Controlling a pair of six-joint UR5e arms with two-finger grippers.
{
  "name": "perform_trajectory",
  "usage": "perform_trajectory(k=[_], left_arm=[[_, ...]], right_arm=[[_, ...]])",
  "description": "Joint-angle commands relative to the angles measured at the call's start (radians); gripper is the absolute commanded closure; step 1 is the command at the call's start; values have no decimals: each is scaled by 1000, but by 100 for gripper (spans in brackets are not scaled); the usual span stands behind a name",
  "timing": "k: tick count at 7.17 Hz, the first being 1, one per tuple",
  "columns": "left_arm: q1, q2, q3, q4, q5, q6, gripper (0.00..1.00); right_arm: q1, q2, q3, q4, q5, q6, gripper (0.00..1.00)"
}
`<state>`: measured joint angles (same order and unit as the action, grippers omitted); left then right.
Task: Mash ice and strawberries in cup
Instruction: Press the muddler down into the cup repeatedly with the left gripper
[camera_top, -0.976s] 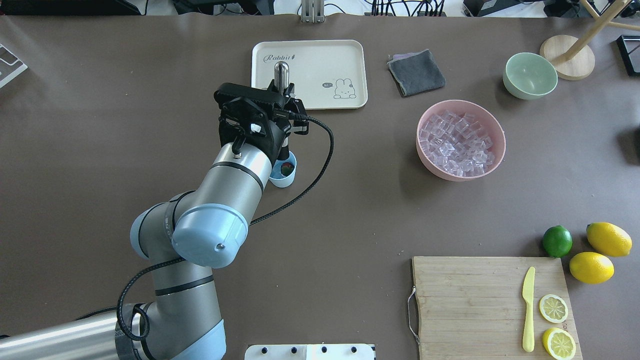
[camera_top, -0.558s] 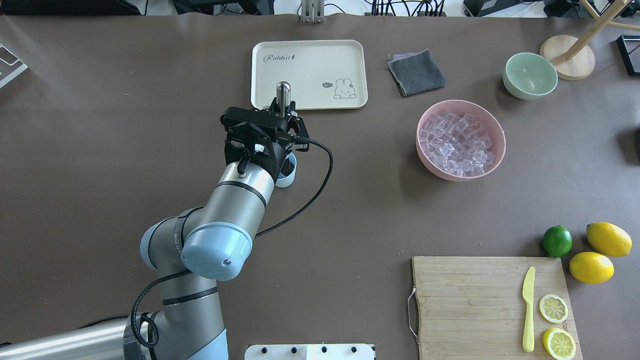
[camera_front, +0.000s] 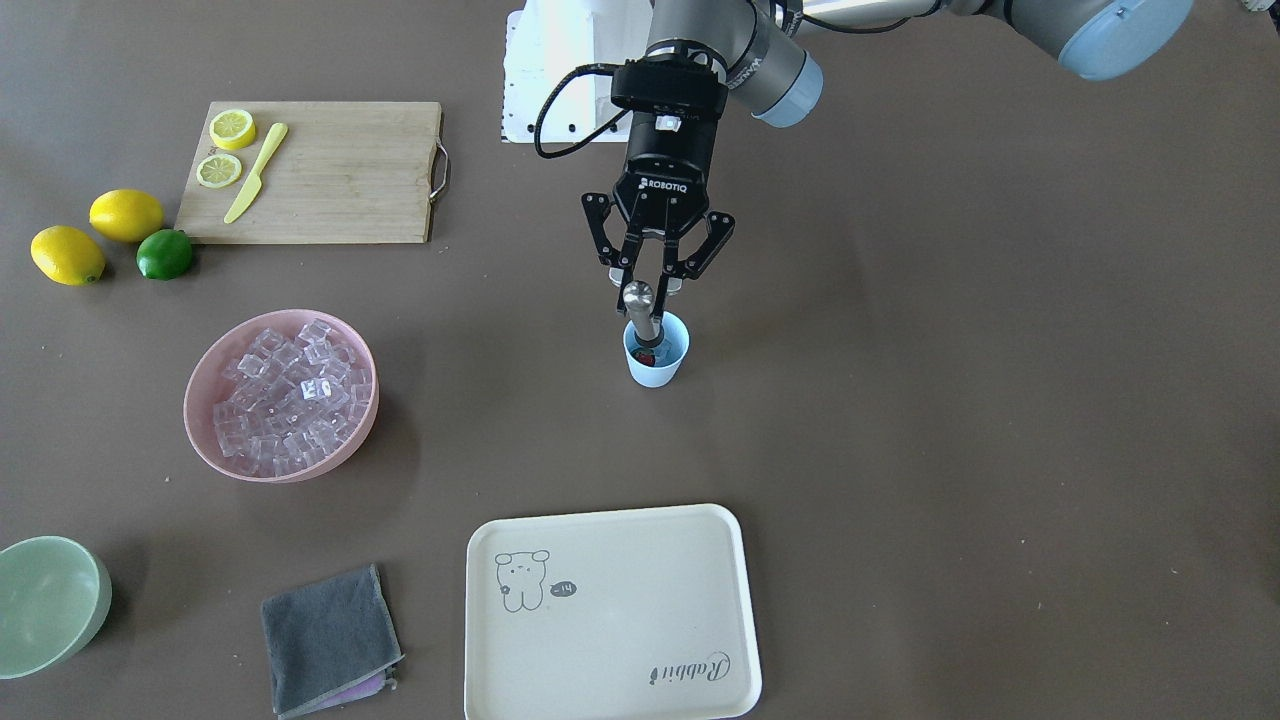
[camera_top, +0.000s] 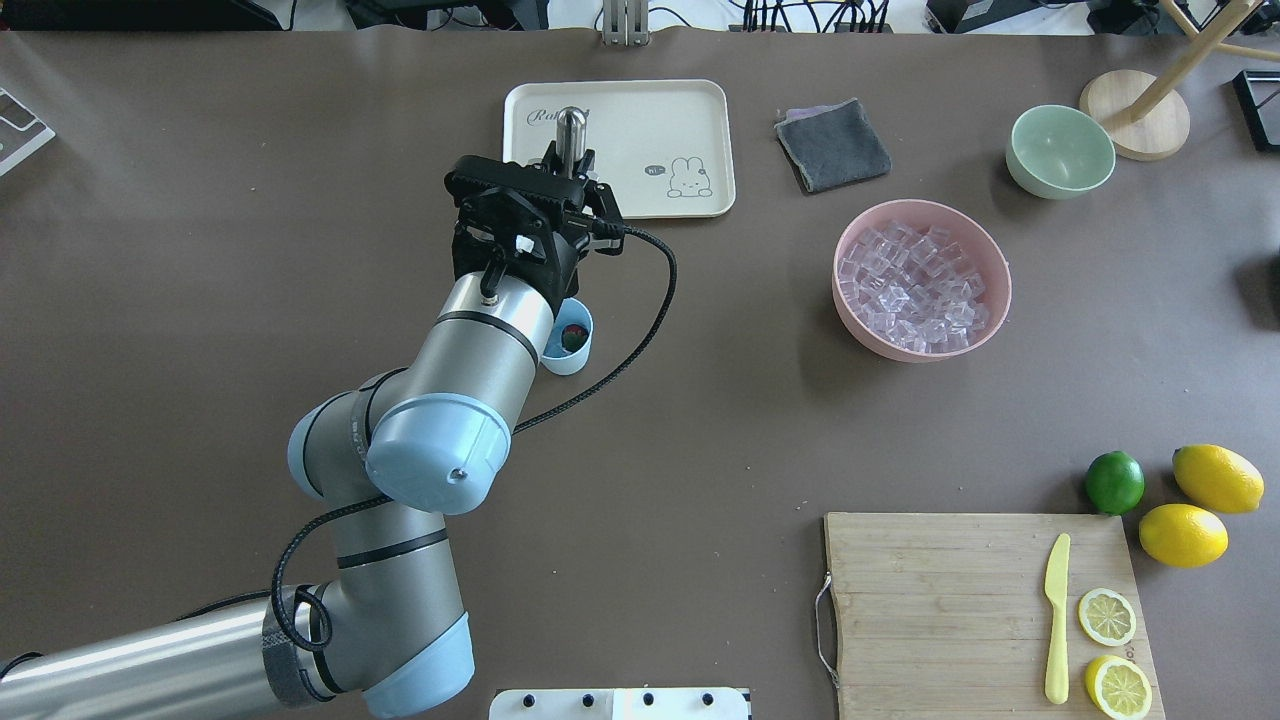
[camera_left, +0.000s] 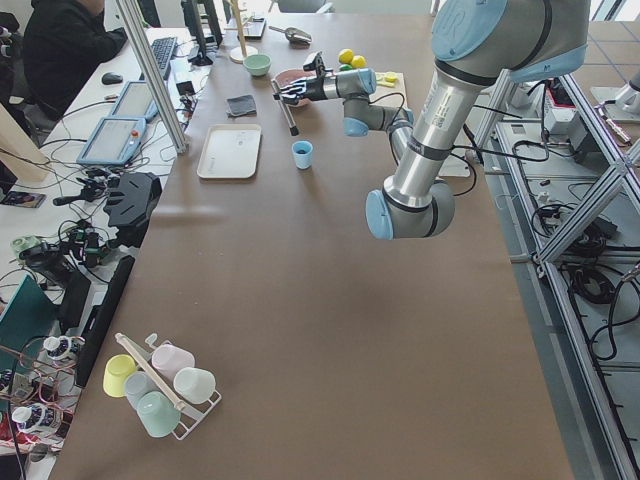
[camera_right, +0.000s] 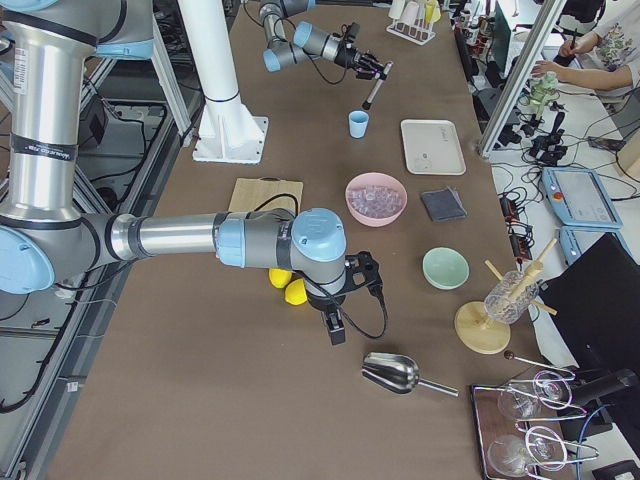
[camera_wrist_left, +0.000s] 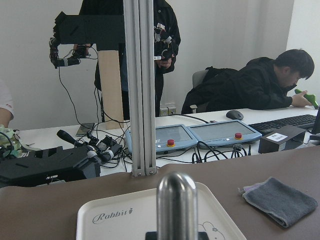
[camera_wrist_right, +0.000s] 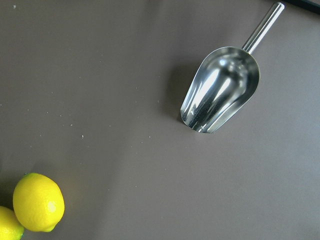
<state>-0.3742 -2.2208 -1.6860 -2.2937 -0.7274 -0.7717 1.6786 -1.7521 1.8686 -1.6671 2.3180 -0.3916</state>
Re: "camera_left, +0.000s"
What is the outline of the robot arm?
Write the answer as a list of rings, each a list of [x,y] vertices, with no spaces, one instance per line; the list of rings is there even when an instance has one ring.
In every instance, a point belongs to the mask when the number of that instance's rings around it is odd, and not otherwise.
[[[436,15],[434,75],[419,115],[374,104],[369,68],[332,72],[308,56],[307,76],[281,88],[282,103],[343,102],[348,136],[384,131],[398,160],[393,175],[366,199],[377,239],[438,235],[451,223],[454,197],[439,171],[480,92],[507,70],[517,83],[571,73],[584,62],[590,5],[586,1],[449,1]]]

